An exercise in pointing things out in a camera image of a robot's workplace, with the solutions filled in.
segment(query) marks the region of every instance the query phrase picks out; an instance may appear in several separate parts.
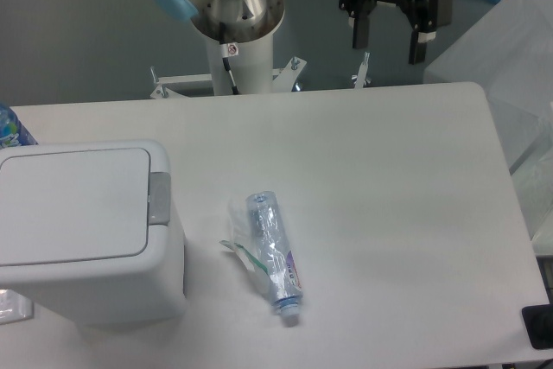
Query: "bolt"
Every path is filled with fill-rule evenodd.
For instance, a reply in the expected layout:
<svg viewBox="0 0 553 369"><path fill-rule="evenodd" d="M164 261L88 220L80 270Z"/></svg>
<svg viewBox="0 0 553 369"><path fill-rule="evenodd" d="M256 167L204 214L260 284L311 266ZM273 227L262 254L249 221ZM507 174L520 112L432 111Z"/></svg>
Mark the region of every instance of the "bolt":
<svg viewBox="0 0 553 369"><path fill-rule="evenodd" d="M295 71L299 65L300 65L300 60L298 60L297 56L292 58L292 70Z"/></svg>
<svg viewBox="0 0 553 369"><path fill-rule="evenodd" d="M154 81L154 86L157 86L157 84L159 84L159 79L157 78L157 75L156 75L156 69L154 67L150 67L149 71L152 74L152 80Z"/></svg>

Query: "bottle label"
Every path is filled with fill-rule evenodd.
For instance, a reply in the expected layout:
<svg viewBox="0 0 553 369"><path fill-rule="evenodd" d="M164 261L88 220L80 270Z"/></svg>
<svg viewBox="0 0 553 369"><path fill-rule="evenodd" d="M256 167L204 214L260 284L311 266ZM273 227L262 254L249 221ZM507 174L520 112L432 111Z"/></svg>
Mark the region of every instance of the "bottle label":
<svg viewBox="0 0 553 369"><path fill-rule="evenodd" d="M288 270L288 277L292 284L298 289L302 289L300 278L297 276L297 269L296 264L294 264L294 257L292 257L292 251L286 256L286 269Z"/></svg>
<svg viewBox="0 0 553 369"><path fill-rule="evenodd" d="M9 123L4 131L2 131L2 134L4 134L5 136L0 137L0 149L22 145L19 141L19 133L17 132L17 126L15 124Z"/></svg>

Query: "white table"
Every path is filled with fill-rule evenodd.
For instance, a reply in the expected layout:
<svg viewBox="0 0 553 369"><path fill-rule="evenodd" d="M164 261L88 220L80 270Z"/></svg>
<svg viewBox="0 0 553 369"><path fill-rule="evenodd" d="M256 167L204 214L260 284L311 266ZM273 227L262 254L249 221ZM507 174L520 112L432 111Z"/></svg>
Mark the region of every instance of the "white table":
<svg viewBox="0 0 553 369"><path fill-rule="evenodd" d="M38 307L0 366L355 368L553 357L520 309L547 302L474 84L16 108L40 143L154 138L188 236L181 319L78 328ZM305 289L285 328L219 245L230 197L272 189Z"/></svg>

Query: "bottle cap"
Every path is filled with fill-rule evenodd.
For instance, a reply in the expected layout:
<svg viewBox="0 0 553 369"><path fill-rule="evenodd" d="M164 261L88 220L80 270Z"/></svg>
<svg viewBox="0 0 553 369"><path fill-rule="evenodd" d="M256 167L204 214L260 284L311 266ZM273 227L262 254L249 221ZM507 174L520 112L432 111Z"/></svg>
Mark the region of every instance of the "bottle cap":
<svg viewBox="0 0 553 369"><path fill-rule="evenodd" d="M288 326L295 326L299 322L300 307L297 303L282 306L280 309L280 316Z"/></svg>

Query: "black cable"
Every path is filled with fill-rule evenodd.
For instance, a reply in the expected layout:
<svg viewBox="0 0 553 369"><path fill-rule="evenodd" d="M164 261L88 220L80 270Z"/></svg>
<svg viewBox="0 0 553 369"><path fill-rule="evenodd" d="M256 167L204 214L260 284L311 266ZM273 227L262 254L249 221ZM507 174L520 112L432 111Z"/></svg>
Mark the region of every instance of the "black cable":
<svg viewBox="0 0 553 369"><path fill-rule="evenodd" d="M225 29L226 29L226 25L223 22L220 22L219 23L219 44L220 45L225 44ZM223 58L223 67L225 67L225 71L228 73L229 79L231 80L232 95L240 95L240 92L238 91L238 87L236 86L236 81L234 80L234 76L232 75L231 64L228 61L228 58Z"/></svg>

